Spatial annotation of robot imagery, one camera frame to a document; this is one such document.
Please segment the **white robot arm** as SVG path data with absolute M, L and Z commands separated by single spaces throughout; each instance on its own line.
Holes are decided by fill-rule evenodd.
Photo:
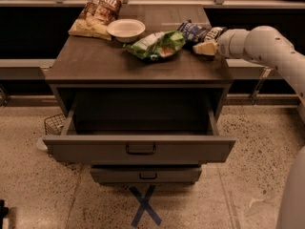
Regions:
M 273 27 L 227 30 L 217 40 L 205 39 L 196 44 L 193 51 L 220 53 L 275 69 L 301 99 L 305 98 L 305 56 Z M 275 229 L 305 229 L 305 147 L 298 152 L 288 174 Z

